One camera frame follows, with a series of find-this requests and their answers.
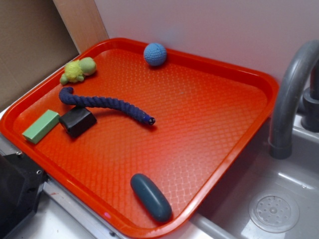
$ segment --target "green sponge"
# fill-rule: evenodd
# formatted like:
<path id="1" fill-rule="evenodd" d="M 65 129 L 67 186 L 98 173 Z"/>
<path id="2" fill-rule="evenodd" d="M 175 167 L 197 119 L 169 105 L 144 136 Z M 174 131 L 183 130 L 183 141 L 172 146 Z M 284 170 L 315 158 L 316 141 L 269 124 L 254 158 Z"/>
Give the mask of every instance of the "green sponge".
<path id="1" fill-rule="evenodd" d="M 59 117 L 60 115 L 57 112 L 47 110 L 22 135 L 28 141 L 37 144 L 59 123 Z"/>

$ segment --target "gray faucet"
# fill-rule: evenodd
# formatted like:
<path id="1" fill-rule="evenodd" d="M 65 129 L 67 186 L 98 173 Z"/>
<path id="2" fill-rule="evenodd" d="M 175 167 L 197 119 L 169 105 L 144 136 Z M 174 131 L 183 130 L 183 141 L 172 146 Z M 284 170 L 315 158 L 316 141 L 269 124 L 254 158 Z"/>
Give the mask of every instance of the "gray faucet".
<path id="1" fill-rule="evenodd" d="M 310 87 L 304 91 L 305 116 L 302 126 L 319 131 L 319 40 L 304 44 L 293 57 L 281 83 L 270 124 L 269 153 L 284 159 L 292 154 L 294 120 L 305 84 L 311 75 Z"/>

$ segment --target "stuffed turtle toy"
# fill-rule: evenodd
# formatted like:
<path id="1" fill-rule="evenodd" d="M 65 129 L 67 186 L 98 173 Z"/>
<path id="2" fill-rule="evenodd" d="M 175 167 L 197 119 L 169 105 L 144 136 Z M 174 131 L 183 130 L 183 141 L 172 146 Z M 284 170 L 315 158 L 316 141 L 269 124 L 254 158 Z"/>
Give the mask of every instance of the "stuffed turtle toy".
<path id="1" fill-rule="evenodd" d="M 86 76 L 94 74 L 95 71 L 96 64 L 91 57 L 69 62 L 64 67 L 60 83 L 65 85 L 68 82 L 82 82 Z"/>

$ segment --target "crocheted ball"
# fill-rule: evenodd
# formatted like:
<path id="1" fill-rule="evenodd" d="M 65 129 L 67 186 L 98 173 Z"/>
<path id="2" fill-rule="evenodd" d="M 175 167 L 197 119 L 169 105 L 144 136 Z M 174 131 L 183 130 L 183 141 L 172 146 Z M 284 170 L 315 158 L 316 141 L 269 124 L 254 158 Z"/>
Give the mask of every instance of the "crocheted ball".
<path id="1" fill-rule="evenodd" d="M 151 43 L 144 50 L 144 59 L 151 66 L 160 66 L 165 62 L 166 57 L 166 49 L 159 43 Z"/>

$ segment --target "tray rim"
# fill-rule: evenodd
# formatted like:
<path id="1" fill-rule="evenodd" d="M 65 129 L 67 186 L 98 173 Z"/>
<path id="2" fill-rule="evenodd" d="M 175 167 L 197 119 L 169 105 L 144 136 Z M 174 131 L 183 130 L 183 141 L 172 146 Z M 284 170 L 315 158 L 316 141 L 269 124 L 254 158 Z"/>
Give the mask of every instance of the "tray rim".
<path id="1" fill-rule="evenodd" d="M 125 38 L 113 38 L 109 40 L 102 41 L 100 43 L 97 43 L 96 45 L 92 46 L 88 50 L 86 50 L 84 53 L 79 55 L 73 60 L 82 59 L 84 57 L 92 57 L 94 58 L 98 54 L 109 50 L 120 47 L 124 50 L 129 50 L 132 52 L 131 49 L 129 49 L 130 45 L 135 45 L 136 49 L 134 52 L 142 54 L 144 48 L 146 47 L 147 43 L 138 42 L 130 39 Z M 248 144 L 250 139 L 254 136 L 254 134 L 257 132 L 257 130 L 262 126 L 262 124 L 266 121 L 266 119 L 269 117 L 270 113 L 272 112 L 273 106 L 276 101 L 276 96 L 278 92 L 278 84 L 275 81 L 273 77 L 270 75 L 259 72 L 256 70 L 248 69 L 245 67 L 204 58 L 200 56 L 194 56 L 188 53 L 179 52 L 172 49 L 167 49 L 168 54 L 168 61 L 173 64 L 178 64 L 190 68 L 196 67 L 196 70 L 200 68 L 200 71 L 203 72 L 212 72 L 214 71 L 215 75 L 225 77 L 229 79 L 229 75 L 235 74 L 240 78 L 241 76 L 245 76 L 244 80 L 236 80 L 236 79 L 230 79 L 239 81 L 244 84 L 248 84 L 251 86 L 255 86 L 262 90 L 267 97 L 267 105 L 264 107 L 262 112 L 257 116 L 257 118 L 254 120 L 254 122 L 249 126 L 248 130 L 244 133 L 244 135 L 239 139 L 239 141 L 235 144 L 235 146 L 231 149 L 229 154 L 222 160 L 220 165 L 217 167 L 217 169 L 211 174 L 209 179 L 206 181 L 206 183 L 200 188 L 198 193 L 194 196 L 194 198 L 191 200 L 191 202 L 187 205 L 187 207 L 178 215 L 175 219 L 168 222 L 167 224 L 161 225 L 156 228 L 147 229 L 147 228 L 141 228 L 136 226 L 133 222 L 125 218 L 124 215 L 112 215 L 111 218 L 108 218 L 107 216 L 103 216 L 103 212 L 105 212 L 105 206 L 103 201 L 96 201 L 92 203 L 89 202 L 89 207 L 91 207 L 96 213 L 98 213 L 103 219 L 108 221 L 111 225 L 113 225 L 115 228 L 117 228 L 121 233 L 133 237 L 133 238 L 155 238 L 160 237 L 168 234 L 169 232 L 179 228 L 182 226 L 187 219 L 195 212 L 195 209 L 199 206 L 199 204 L 204 200 L 205 196 L 209 193 L 210 190 L 212 190 L 213 186 L 218 182 L 218 180 L 222 177 L 222 175 L 225 173 L 227 168 L 233 163 L 233 161 L 236 159 L 237 155 L 240 154 L 240 152 L 243 150 L 243 148 Z M 17 136 L 17 134 L 10 130 L 13 127 L 13 120 L 10 120 L 9 118 L 17 118 L 22 112 L 24 112 L 28 106 L 36 102 L 38 99 L 43 97 L 47 92 L 52 90 L 52 88 L 56 87 L 59 82 L 55 80 L 55 78 L 59 75 L 61 75 L 64 72 L 64 69 L 61 68 L 60 70 L 56 71 L 54 74 L 52 74 L 49 78 L 44 80 L 42 83 L 40 83 L 38 86 L 36 86 L 34 89 L 26 93 L 23 97 L 21 97 L 19 100 L 17 100 L 13 105 L 11 105 L 7 111 L 4 113 L 3 117 L 0 120 L 0 131 L 2 134 L 9 139 L 13 144 L 15 144 L 20 150 L 25 152 L 28 156 L 31 158 L 38 158 L 38 155 L 28 146 L 28 144 L 21 142 L 20 138 Z M 46 162 L 46 160 L 40 160 L 41 166 L 46 170 L 51 168 L 51 164 Z M 64 187 L 66 187 L 68 190 L 70 190 L 71 193 L 73 193 L 76 197 L 78 197 L 81 201 L 83 201 L 85 204 L 88 204 L 88 199 L 92 197 L 88 192 L 86 192 L 83 188 L 78 187 L 77 185 L 74 185 L 70 182 L 70 180 L 66 180 L 63 178 L 65 175 L 58 171 L 54 170 L 54 176 L 53 178 L 57 179 L 59 183 L 61 183 Z"/>

